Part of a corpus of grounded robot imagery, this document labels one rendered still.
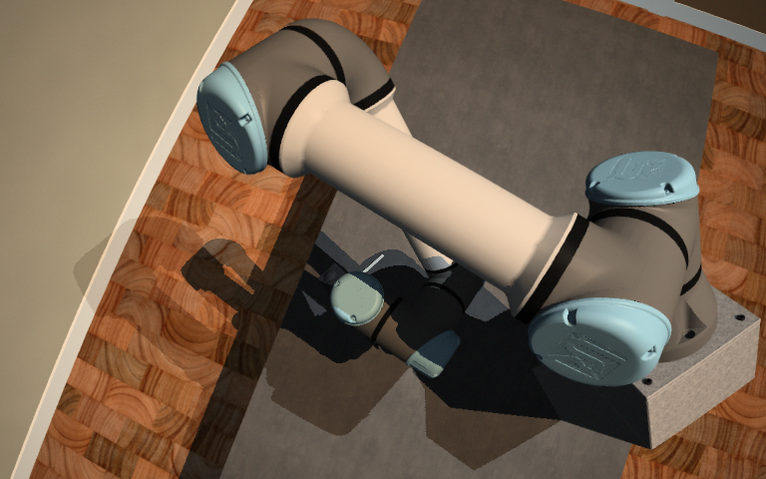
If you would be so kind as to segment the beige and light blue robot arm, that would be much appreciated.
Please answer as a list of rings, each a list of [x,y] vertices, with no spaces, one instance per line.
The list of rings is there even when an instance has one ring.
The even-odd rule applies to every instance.
[[[587,219],[551,217],[414,139],[388,72],[353,32],[316,18],[287,25],[206,76],[197,110],[237,171],[311,174],[403,231],[429,276],[422,289],[409,303],[333,263],[318,281],[342,322],[434,378],[487,281],[529,327],[540,363],[611,387],[712,337],[717,301],[686,160],[655,151],[605,160],[585,179]]]

